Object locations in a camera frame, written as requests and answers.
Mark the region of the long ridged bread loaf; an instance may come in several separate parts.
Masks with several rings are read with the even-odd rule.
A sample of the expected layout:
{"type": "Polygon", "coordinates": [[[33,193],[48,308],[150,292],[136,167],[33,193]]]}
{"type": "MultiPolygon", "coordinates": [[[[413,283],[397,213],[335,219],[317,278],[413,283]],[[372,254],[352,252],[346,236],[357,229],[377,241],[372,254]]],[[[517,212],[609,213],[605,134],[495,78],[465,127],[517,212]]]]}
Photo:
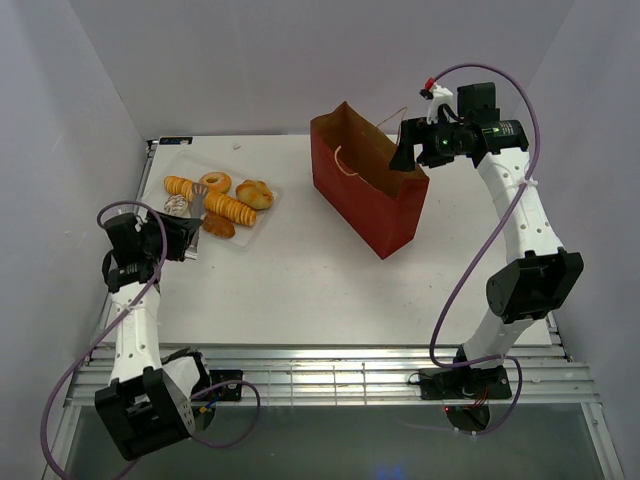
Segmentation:
{"type": "MultiPolygon", "coordinates": [[[[182,195],[190,203],[194,201],[194,182],[183,177],[167,176],[163,181],[165,190],[172,195],[182,195]]],[[[257,220],[257,213],[239,200],[225,194],[204,187],[204,209],[230,220],[233,223],[253,227],[257,220]]]]}

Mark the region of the metal tongs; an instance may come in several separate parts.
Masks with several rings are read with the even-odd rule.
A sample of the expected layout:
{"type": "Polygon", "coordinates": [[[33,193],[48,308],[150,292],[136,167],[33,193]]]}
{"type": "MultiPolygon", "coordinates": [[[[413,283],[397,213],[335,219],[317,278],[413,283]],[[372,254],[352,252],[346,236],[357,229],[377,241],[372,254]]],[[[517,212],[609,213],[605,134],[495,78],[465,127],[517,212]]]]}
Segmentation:
{"type": "MultiPolygon", "coordinates": [[[[191,214],[193,218],[201,220],[205,215],[204,200],[209,193],[209,187],[207,185],[193,182],[192,183],[192,202],[191,202],[191,214]]],[[[197,258],[197,247],[199,242],[200,228],[197,228],[191,244],[186,250],[185,256],[187,259],[195,260],[197,258]]]]}

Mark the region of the red paper bag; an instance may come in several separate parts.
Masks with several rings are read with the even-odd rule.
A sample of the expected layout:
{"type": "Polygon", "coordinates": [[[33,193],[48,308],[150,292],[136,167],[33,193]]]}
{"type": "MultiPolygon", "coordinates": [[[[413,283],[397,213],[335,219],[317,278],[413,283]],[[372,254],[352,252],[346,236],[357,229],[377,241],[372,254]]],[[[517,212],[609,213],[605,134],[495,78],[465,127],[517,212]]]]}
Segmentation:
{"type": "Polygon", "coordinates": [[[411,242],[430,179],[389,168],[395,143],[342,102],[310,122],[313,184],[355,232],[385,259],[411,242]]]}

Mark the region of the ring donut bread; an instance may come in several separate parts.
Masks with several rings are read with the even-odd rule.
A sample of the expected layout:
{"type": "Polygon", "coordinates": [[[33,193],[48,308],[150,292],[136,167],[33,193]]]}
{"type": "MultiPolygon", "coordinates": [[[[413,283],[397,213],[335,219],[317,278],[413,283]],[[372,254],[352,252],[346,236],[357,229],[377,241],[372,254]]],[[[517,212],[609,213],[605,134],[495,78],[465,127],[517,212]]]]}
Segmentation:
{"type": "Polygon", "coordinates": [[[232,179],[225,172],[208,172],[199,179],[199,183],[213,192],[226,194],[231,189],[232,179]]]}

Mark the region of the twisted golden bread roll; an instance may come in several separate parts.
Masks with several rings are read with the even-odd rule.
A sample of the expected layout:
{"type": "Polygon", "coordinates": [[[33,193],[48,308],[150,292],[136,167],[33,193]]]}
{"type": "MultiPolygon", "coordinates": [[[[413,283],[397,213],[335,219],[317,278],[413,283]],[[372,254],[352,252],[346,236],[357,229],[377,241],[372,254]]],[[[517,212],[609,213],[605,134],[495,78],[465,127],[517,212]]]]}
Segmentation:
{"type": "Polygon", "coordinates": [[[253,210],[267,210],[274,203],[274,194],[260,180],[245,180],[235,189],[236,199],[253,210]]]}

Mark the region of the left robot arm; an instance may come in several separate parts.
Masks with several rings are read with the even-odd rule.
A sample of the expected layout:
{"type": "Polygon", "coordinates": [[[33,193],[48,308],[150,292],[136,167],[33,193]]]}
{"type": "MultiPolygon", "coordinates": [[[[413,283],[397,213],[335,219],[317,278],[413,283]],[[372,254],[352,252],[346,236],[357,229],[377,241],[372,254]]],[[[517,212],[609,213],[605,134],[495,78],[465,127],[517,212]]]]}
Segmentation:
{"type": "Polygon", "coordinates": [[[115,318],[115,359],[94,404],[118,451],[128,461],[193,436],[206,426],[191,399],[205,397],[212,376],[203,355],[184,348],[160,353],[161,294],[154,273],[161,261],[182,262],[202,222],[132,212],[104,224],[111,250],[102,265],[115,318]]]}

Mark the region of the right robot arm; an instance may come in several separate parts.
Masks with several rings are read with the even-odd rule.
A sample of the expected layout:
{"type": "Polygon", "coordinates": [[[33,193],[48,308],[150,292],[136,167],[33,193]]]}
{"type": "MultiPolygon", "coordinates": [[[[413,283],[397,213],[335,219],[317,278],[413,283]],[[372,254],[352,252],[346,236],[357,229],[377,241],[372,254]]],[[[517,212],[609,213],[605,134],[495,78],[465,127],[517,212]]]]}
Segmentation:
{"type": "Polygon", "coordinates": [[[430,79],[420,94],[430,103],[428,113],[401,122],[390,169],[411,172],[469,158],[499,217],[481,249],[499,235],[505,242],[506,265],[486,282],[487,313],[447,367],[454,390],[474,397],[488,384],[485,370],[502,366],[521,334],[564,303],[584,262],[551,227],[532,178],[535,161],[524,128],[502,119],[494,84],[451,92],[430,79]]]}

